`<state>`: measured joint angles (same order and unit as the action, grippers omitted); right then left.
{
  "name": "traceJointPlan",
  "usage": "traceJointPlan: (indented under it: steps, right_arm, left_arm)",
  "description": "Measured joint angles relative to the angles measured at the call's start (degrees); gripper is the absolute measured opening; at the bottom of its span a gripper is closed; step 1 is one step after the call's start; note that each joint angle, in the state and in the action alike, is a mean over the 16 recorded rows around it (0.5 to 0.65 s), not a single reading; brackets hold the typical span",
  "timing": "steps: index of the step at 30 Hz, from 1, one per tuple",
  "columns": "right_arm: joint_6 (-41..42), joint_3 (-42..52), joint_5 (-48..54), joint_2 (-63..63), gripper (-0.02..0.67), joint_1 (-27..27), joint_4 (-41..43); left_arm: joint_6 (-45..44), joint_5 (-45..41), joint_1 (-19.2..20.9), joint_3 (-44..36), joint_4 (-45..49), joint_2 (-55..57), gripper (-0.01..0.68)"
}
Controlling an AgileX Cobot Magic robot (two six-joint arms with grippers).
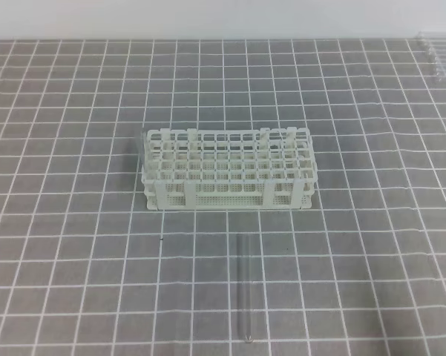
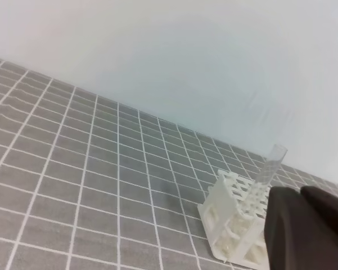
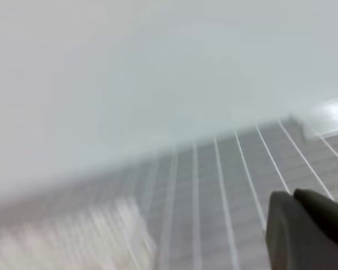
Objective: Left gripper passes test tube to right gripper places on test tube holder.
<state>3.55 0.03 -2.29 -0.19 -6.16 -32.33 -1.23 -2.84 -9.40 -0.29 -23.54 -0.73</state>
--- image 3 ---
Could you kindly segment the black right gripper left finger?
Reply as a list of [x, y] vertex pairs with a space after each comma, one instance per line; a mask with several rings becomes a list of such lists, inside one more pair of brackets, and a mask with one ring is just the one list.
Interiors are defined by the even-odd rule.
[[266, 229], [272, 269], [338, 269], [338, 245], [287, 192], [272, 192]]

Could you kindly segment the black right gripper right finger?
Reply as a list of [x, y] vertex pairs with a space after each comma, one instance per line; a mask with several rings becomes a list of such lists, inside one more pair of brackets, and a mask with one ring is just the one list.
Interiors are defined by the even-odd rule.
[[306, 189], [296, 189], [294, 198], [303, 206], [320, 230], [338, 245], [338, 203]]

